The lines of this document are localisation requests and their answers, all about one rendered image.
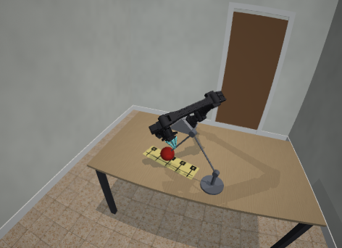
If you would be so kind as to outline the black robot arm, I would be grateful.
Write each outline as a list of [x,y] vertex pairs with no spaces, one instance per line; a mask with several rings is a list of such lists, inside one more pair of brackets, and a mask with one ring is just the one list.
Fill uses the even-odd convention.
[[[207,118],[206,115],[208,111],[220,105],[220,102],[227,100],[221,91],[210,91],[204,96],[206,98],[199,102],[184,107],[178,111],[160,115],[158,121],[149,126],[152,135],[155,134],[158,139],[161,137],[166,138],[163,129],[167,130],[173,123],[185,116],[187,116],[185,120],[192,126],[192,128],[195,128],[197,122]],[[194,115],[190,116],[192,113],[194,113]]]

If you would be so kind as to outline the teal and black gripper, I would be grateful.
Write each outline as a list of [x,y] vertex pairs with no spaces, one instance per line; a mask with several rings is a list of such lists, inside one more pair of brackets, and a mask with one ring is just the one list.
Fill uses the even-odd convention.
[[168,128],[167,130],[163,129],[163,131],[166,138],[163,138],[162,141],[165,140],[167,144],[175,149],[175,147],[177,146],[177,136],[175,136],[175,134],[177,134],[178,132],[172,132],[171,128]]

